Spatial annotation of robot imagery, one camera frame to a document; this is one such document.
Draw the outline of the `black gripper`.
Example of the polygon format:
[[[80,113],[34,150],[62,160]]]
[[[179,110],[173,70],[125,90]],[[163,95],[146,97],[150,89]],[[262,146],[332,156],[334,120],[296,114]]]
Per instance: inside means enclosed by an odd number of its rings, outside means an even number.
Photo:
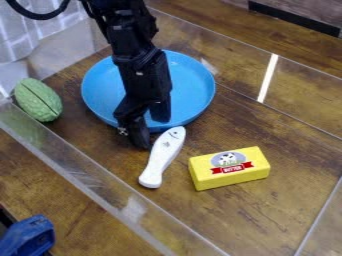
[[[146,111],[154,121],[171,119],[171,75],[166,53],[154,45],[157,18],[143,0],[80,0],[113,48],[113,61],[125,85],[126,96],[114,117],[119,134],[134,146],[150,148]]]

